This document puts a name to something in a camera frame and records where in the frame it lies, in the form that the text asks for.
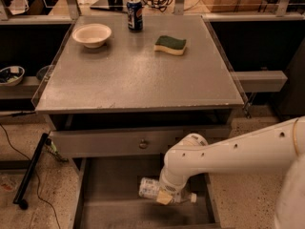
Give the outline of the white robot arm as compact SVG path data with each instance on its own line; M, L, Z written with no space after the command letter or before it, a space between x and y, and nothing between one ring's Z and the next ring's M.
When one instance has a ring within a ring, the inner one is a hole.
M305 229L305 117L210 144L189 134L164 156L159 181L171 195L204 173L286 170L274 212L274 229Z

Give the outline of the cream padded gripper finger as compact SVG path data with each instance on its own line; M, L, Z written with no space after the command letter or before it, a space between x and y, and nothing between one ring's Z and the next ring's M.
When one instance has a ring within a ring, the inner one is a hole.
M168 205L173 199L173 196L166 191L160 190L158 192L156 201L163 205Z

